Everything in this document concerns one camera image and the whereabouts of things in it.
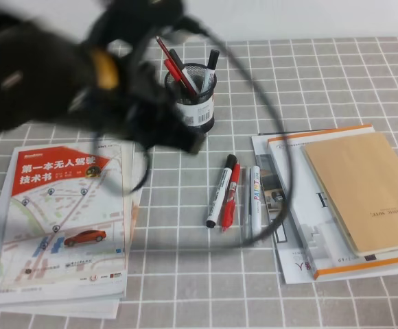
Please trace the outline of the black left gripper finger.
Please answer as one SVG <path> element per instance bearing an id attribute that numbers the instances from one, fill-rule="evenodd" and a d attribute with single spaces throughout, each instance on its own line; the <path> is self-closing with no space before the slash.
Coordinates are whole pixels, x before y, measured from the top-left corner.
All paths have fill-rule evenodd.
<path id="1" fill-rule="evenodd" d="M 205 142 L 205 134 L 196 127 L 179 125 L 174 130 L 171 146 L 191 155 L 196 155 Z"/>

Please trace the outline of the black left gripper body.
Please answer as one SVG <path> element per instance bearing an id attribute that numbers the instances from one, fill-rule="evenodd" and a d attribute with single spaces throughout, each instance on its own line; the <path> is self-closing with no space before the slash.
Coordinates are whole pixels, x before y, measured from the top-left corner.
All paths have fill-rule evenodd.
<path id="1" fill-rule="evenodd" d="M 92 51 L 94 84 L 68 110 L 68 120 L 86 130 L 112 134 L 143 147 L 185 146 L 185 124 L 174 98 L 156 80 L 156 68 L 128 56 Z"/>

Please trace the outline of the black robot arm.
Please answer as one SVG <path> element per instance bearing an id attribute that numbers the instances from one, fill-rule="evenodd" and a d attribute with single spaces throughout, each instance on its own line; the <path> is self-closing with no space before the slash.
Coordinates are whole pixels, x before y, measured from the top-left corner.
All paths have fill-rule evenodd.
<path id="1" fill-rule="evenodd" d="M 0 5 L 0 132 L 37 121 L 198 153 L 204 134 L 142 58 L 183 15 L 181 1 L 109 1 L 74 42 Z"/>

